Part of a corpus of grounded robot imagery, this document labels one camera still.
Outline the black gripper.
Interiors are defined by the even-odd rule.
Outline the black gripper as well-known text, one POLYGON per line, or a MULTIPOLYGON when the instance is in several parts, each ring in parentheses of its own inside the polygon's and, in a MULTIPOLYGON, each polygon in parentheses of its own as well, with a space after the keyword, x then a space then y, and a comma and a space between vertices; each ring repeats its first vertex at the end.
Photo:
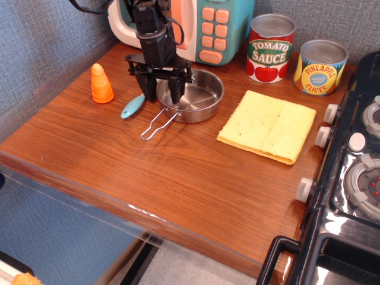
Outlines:
POLYGON ((176 53, 173 34, 165 29, 155 33, 136 32, 142 52, 127 55, 129 74, 135 76, 143 95, 149 101, 156 99, 156 79, 168 80, 172 103, 179 103, 185 92, 185 83, 193 83, 192 63, 176 53))

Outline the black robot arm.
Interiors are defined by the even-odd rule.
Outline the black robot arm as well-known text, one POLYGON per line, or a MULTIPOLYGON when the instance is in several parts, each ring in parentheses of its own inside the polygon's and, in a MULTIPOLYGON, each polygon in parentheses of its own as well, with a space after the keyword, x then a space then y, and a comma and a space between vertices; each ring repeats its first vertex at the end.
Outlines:
POLYGON ((185 93, 185 84, 193 83, 192 62, 177 54, 180 42, 175 40, 173 25, 179 23, 168 16, 170 1, 125 1, 142 52, 128 55, 129 74, 134 76, 147 100, 157 97, 157 80, 166 80, 173 104, 185 93))

